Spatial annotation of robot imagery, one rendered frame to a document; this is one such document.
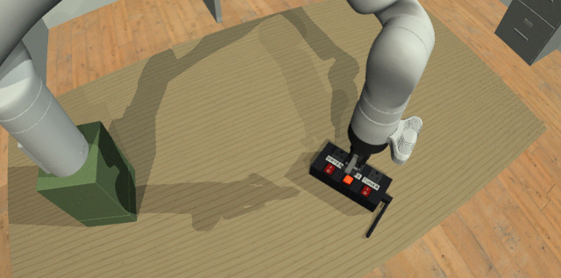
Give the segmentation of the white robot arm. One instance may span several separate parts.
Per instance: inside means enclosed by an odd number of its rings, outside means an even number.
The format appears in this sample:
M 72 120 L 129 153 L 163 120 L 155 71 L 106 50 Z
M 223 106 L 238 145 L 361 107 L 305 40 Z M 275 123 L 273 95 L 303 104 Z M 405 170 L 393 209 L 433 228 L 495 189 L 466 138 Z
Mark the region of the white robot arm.
M 22 41 L 61 1 L 0 0 L 0 125 L 47 174 L 66 177 L 83 166 L 89 144 L 40 78 Z M 352 130 L 368 144 L 388 143 L 392 161 L 403 165 L 423 126 L 417 116 L 401 116 L 433 50 L 432 23 L 417 0 L 346 1 L 382 25 L 367 57 Z

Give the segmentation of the black power strip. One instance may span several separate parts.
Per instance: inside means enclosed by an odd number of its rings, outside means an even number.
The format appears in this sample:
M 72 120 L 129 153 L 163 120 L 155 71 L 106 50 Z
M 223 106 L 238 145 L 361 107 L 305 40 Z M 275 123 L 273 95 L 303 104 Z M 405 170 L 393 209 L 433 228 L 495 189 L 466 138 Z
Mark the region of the black power strip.
M 349 159 L 349 153 L 328 142 L 310 166 L 309 174 L 371 212 L 380 201 L 385 204 L 366 234 L 369 238 L 393 199 L 386 194 L 393 179 L 367 164 L 360 168 L 357 175 L 350 177 L 340 170 Z

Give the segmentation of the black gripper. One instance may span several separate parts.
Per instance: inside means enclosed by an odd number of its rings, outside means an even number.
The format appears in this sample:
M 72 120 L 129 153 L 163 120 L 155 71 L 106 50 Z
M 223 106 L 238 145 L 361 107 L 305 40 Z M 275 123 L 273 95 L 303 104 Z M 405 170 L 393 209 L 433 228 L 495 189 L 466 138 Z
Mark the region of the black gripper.
M 385 150 L 388 143 L 382 145 L 371 145 L 361 139 L 359 139 L 354 131 L 352 130 L 351 122 L 348 127 L 348 138 L 351 142 L 351 151 L 349 153 L 349 162 L 346 162 L 342 167 L 341 171 L 345 172 L 349 176 L 353 177 L 357 170 L 366 164 L 372 154 L 380 153 Z M 359 169 L 357 169 L 359 168 Z M 358 172 L 357 172 L 358 173 Z

